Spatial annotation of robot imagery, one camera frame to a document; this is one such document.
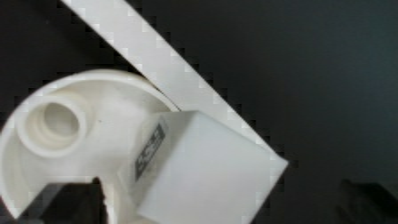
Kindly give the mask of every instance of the circular hole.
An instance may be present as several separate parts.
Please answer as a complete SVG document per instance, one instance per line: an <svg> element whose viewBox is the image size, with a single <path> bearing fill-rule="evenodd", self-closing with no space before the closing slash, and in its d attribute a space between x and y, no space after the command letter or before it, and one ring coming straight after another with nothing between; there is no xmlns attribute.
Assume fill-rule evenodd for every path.
<svg viewBox="0 0 398 224"><path fill-rule="evenodd" d="M56 103L49 103L45 106L44 124L60 136L72 136L77 132L77 118L70 110Z"/></svg>
<svg viewBox="0 0 398 224"><path fill-rule="evenodd" d="M76 139L79 121L70 109L58 103L47 103L35 107L24 121L24 135L29 149L61 150Z"/></svg>

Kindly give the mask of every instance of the white strip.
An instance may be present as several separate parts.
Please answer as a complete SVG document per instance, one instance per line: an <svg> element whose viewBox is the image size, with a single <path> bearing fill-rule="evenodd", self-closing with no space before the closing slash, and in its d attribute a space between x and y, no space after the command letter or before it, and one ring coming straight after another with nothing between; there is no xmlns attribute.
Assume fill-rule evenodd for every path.
<svg viewBox="0 0 398 224"><path fill-rule="evenodd" d="M182 111L198 110L269 150L124 0L61 0Z"/></svg>

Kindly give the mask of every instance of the label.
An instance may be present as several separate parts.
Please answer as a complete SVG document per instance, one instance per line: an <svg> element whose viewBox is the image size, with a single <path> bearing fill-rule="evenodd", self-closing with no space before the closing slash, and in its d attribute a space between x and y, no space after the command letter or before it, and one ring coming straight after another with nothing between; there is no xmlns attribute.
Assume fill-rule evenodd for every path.
<svg viewBox="0 0 398 224"><path fill-rule="evenodd" d="M145 171L145 167L150 163L152 156L156 154L163 139L164 139L164 123L159 120L159 123L157 123L154 131L152 131L150 138L147 140L138 158L134 160L134 181L140 179L140 176Z"/></svg>

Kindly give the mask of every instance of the black background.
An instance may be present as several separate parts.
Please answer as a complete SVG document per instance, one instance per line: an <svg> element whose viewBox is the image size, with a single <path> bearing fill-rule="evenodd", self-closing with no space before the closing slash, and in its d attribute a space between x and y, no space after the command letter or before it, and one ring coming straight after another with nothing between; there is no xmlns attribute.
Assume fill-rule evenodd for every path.
<svg viewBox="0 0 398 224"><path fill-rule="evenodd" d="M398 183L398 2L129 3L291 161L253 223L333 223L340 179ZM134 69L56 1L0 1L0 32L5 119L47 81Z"/></svg>

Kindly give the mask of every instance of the white object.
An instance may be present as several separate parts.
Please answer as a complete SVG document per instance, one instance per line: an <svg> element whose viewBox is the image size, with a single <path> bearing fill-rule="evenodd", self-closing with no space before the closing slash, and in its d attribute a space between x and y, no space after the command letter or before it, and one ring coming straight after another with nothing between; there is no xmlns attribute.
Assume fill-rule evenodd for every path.
<svg viewBox="0 0 398 224"><path fill-rule="evenodd" d="M271 151L124 0L61 0L180 111L196 110Z"/></svg>
<svg viewBox="0 0 398 224"><path fill-rule="evenodd" d="M122 180L138 214L159 224L241 224L253 215L285 162L200 112L156 115Z"/></svg>
<svg viewBox="0 0 398 224"><path fill-rule="evenodd" d="M51 103L68 112L51 110ZM175 110L148 82L120 71L83 72L36 90L10 115L0 136L0 193L13 217L47 183L88 183L99 177L109 224L134 220L115 172L138 151L141 122L154 113ZM70 114L76 136L61 136L47 129L63 124Z"/></svg>

